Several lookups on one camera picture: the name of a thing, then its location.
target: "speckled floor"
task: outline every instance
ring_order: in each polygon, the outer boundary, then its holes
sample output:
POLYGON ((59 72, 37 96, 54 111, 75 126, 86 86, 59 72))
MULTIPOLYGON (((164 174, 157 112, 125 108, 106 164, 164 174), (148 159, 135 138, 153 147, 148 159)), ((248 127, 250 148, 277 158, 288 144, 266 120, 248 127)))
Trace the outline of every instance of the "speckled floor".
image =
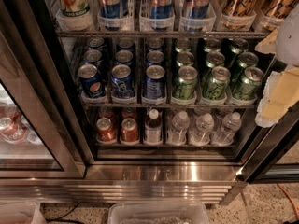
MULTIPOLYGON (((299 206, 299 184, 282 184, 282 186, 299 206)), ((68 213, 74 206, 42 204, 41 212, 46 219, 55 219, 68 213)), ((109 207, 108 204, 80 204, 64 219, 84 224, 107 224, 109 207)), ((247 185, 229 205, 214 205, 206 211, 210 224, 282 224, 296 220, 291 202, 276 184, 247 185)))

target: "refrigerator door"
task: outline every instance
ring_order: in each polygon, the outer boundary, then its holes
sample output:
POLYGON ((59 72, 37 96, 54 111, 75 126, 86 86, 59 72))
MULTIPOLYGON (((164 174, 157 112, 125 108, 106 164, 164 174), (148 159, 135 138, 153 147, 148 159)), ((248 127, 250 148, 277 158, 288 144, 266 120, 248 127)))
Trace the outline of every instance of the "refrigerator door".
POLYGON ((83 177, 85 165, 37 72, 31 48, 4 0, 0 9, 0 177, 83 177))
POLYGON ((239 173, 250 183, 297 182, 299 104, 271 128, 239 173))

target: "bottle cap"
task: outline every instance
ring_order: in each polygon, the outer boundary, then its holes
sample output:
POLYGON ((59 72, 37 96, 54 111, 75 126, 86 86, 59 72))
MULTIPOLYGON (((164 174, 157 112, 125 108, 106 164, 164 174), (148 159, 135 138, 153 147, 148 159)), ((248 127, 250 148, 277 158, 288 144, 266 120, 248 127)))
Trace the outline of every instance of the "bottle cap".
POLYGON ((186 111, 180 111, 180 112, 178 113, 178 117, 179 117, 180 119, 186 119, 186 118, 188 117, 188 114, 187 114, 186 111))
POLYGON ((159 117, 159 112, 157 109, 151 109, 150 112, 149 112, 149 117, 151 119, 157 119, 159 117))
POLYGON ((213 122, 213 117, 210 114, 203 115, 202 119, 206 123, 212 123, 213 122))
POLYGON ((234 112, 232 114, 232 119, 233 120, 240 120, 241 119, 241 115, 239 113, 237 113, 237 112, 234 112))

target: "floor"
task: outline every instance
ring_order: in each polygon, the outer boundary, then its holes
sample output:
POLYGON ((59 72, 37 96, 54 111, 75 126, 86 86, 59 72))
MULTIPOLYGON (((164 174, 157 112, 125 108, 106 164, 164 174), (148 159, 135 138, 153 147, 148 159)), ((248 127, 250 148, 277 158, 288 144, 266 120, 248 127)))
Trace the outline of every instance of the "floor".
MULTIPOLYGON (((281 186, 299 206, 299 184, 281 186)), ((55 219, 74 207, 71 204, 42 204, 41 211, 46 219, 55 219)), ((80 204, 63 219, 75 220, 67 223, 107 224, 109 207, 107 204, 80 204)), ((214 205, 206 211, 210 224, 281 224, 297 220, 290 200, 276 184, 247 185, 229 205, 214 205)))

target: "refrigerator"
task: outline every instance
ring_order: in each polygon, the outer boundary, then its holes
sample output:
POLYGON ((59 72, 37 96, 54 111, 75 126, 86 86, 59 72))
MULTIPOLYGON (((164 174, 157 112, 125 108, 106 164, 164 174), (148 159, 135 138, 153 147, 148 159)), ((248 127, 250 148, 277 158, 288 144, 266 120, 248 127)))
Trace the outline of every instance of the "refrigerator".
MULTIPOLYGON (((235 107, 242 126, 227 147, 169 146, 167 114, 174 105, 170 97, 162 105, 141 101, 144 48, 150 37, 166 44, 168 64, 177 38, 189 38, 196 47, 204 38, 245 38, 250 47, 267 33, 144 32, 138 28, 141 0, 135 0, 134 29, 129 31, 63 31, 56 20, 56 0, 0 0, 0 97, 13 106, 25 133, 15 141, 1 136, 1 201, 37 200, 42 203, 120 203, 128 201, 199 200, 228 204, 248 183, 297 182, 295 151, 299 138, 299 104, 289 109, 270 128, 255 123, 258 102, 235 107), (90 37, 103 37, 113 61, 116 42, 131 37, 137 48, 136 102, 119 104, 82 99, 77 71, 90 37), (134 146, 118 142, 101 145, 96 121, 100 107, 113 107, 121 122, 121 110, 135 107, 140 140, 134 146), (163 142, 143 142, 144 117, 149 108, 163 111, 163 142)), ((258 54, 266 76, 283 71, 286 64, 273 55, 258 54)), ((167 93, 171 88, 167 80, 167 93)), ((225 108, 229 105, 216 105, 225 108)))

